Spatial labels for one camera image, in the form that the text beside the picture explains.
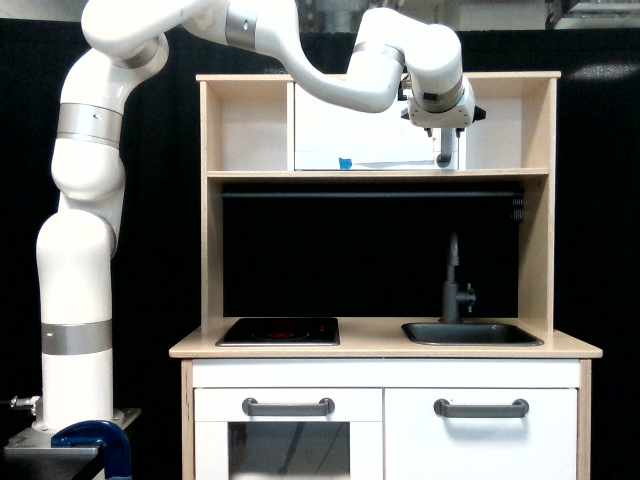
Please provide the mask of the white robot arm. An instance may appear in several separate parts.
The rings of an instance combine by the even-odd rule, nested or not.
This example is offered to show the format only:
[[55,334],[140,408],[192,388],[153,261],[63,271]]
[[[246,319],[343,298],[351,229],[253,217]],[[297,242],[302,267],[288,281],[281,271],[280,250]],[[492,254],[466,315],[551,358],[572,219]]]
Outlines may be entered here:
[[333,105],[383,112],[408,76],[415,125],[465,128],[475,118],[457,34],[390,8],[363,14],[346,76],[336,79],[304,53],[292,1],[87,3],[81,26],[89,48],[68,72],[60,97],[51,163],[58,209],[36,241],[40,421],[52,431],[114,417],[111,259],[125,188],[122,119],[133,90],[165,66],[165,34],[179,25],[199,38],[277,59],[307,93]]

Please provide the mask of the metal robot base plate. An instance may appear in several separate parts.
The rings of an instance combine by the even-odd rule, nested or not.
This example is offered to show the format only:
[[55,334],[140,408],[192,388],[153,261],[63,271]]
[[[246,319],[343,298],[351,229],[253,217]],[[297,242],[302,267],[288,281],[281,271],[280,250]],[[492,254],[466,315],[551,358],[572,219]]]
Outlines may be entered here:
[[[126,430],[142,413],[141,408],[115,409],[111,422]],[[51,448],[51,438],[57,430],[35,421],[31,426],[11,437],[6,449],[9,451],[46,450]]]

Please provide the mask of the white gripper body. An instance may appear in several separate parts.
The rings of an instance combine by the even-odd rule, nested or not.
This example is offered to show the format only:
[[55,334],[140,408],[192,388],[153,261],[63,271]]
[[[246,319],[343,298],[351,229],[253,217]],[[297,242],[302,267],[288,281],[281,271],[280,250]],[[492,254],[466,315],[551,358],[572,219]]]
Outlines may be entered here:
[[407,106],[402,110],[401,117],[409,120],[412,125],[424,128],[449,128],[464,130],[474,122],[486,119],[486,111],[476,105],[475,95],[469,80],[461,78],[460,94],[456,94],[451,101],[422,108],[416,97],[410,94]]

